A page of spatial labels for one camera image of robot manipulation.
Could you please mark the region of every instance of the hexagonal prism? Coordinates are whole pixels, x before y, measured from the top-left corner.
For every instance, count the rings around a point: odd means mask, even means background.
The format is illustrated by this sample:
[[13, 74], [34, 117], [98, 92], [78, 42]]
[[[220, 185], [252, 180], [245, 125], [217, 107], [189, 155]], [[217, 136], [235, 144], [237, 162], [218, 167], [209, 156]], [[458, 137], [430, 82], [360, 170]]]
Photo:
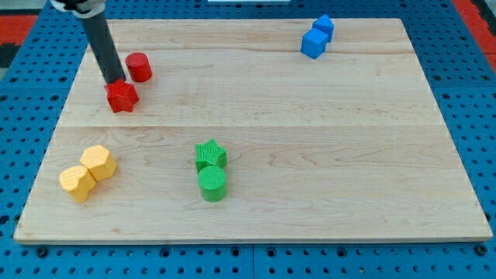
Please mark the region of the hexagonal prism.
[[89, 169], [96, 181], [111, 177], [117, 168], [117, 163], [110, 151], [101, 145], [92, 146], [84, 150], [79, 161]]
[[75, 202], [84, 202], [89, 191], [96, 185], [96, 180], [83, 166], [70, 167], [60, 173], [60, 186], [69, 193]]

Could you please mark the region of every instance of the red surface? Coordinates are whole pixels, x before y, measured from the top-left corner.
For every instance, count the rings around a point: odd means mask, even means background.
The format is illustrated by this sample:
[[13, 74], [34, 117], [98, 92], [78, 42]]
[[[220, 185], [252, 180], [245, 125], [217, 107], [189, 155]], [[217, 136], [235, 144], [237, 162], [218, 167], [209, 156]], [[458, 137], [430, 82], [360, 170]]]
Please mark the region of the red surface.
[[152, 77], [152, 69], [148, 57], [144, 53], [131, 53], [126, 57], [126, 66], [131, 78], [136, 82], [148, 81]]
[[479, 15], [479, 9], [469, 0], [453, 0], [453, 4], [486, 55], [489, 64], [496, 71], [496, 37], [491, 34], [487, 22]]
[[37, 15], [0, 15], [0, 45], [22, 45], [37, 19]]
[[107, 84], [105, 90], [113, 112], [133, 112], [134, 104], [139, 101], [134, 85], [124, 82], [121, 78], [113, 84]]

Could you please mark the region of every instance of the red star block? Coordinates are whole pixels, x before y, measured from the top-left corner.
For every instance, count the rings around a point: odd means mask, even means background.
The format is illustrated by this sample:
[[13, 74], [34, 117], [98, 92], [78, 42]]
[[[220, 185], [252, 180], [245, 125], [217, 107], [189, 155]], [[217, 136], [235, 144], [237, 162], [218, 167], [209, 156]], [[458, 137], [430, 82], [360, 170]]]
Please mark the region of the red star block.
[[133, 105], [139, 101], [134, 85], [124, 82], [121, 78], [113, 84], [107, 84], [105, 90], [113, 112], [133, 112]]

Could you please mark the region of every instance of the blue pegboard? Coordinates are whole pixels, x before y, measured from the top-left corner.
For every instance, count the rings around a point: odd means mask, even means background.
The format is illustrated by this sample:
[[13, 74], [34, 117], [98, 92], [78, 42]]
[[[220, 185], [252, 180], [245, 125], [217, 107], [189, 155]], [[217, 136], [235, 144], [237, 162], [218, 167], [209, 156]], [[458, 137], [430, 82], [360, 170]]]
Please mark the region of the blue pegboard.
[[[496, 77], [449, 1], [114, 0], [110, 19], [401, 18], [491, 228], [496, 225]], [[494, 278], [496, 241], [395, 245], [21, 246], [12, 240], [88, 45], [47, 5], [0, 81], [0, 278]]]

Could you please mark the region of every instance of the red cylinder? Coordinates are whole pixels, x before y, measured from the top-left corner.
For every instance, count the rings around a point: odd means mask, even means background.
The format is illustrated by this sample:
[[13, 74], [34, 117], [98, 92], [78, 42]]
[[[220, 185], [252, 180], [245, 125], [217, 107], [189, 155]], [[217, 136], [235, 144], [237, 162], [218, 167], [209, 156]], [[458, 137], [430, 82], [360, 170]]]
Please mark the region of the red cylinder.
[[148, 81], [152, 77], [152, 69], [148, 57], [144, 53], [131, 53], [126, 57], [126, 66], [131, 78], [136, 82]]

